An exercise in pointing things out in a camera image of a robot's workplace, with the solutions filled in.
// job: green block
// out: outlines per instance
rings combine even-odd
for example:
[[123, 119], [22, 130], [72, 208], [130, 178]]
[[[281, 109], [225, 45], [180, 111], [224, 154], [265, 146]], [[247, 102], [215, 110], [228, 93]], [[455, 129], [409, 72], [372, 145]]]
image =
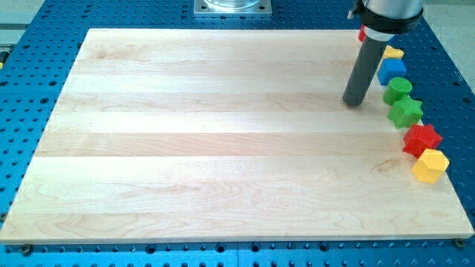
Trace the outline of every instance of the green block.
[[408, 80], [401, 77], [392, 78], [384, 92], [383, 101], [392, 106], [394, 102], [408, 95], [412, 89], [413, 85]]
[[413, 100], [409, 96], [403, 96], [393, 103], [387, 118], [390, 119], [397, 129], [410, 127], [422, 118], [422, 102]]

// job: metal base plate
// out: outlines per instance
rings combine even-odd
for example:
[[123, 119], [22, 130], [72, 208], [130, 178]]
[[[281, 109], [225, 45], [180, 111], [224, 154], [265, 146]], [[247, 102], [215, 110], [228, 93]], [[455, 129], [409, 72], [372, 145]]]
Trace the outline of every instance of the metal base plate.
[[195, 17], [239, 17], [239, 16], [260, 16], [270, 17], [272, 15], [271, 0], [260, 0], [251, 7], [228, 8], [219, 7], [205, 0], [194, 0]]

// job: red block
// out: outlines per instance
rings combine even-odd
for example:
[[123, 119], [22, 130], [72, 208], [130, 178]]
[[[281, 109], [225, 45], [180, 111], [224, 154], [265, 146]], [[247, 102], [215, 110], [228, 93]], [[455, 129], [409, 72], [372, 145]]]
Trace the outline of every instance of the red block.
[[404, 152], [419, 158], [426, 148], [436, 149], [442, 141], [442, 136], [438, 135], [433, 126], [428, 125], [412, 125], [404, 136]]
[[361, 42], [364, 41], [364, 37], [366, 37], [366, 33], [364, 32], [364, 24], [359, 29], [358, 40]]

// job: table surface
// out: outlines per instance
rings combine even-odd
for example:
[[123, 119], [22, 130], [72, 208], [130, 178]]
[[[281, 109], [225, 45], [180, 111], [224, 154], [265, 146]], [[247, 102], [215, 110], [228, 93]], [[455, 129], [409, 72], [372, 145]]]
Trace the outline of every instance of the table surface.
[[341, 102], [356, 34], [90, 30], [2, 242], [471, 236], [449, 179], [412, 176], [383, 89]]

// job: yellow hexagon block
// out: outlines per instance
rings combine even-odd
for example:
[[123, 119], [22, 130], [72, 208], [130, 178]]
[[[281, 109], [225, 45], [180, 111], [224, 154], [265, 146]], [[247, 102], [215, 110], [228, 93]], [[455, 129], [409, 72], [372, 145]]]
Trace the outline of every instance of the yellow hexagon block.
[[426, 149], [412, 168], [417, 180], [427, 183], [435, 183], [447, 170], [450, 164], [447, 157], [438, 150]]
[[394, 47], [388, 45], [383, 54], [383, 59], [402, 59], [404, 56], [404, 51], [400, 49], [395, 49]]

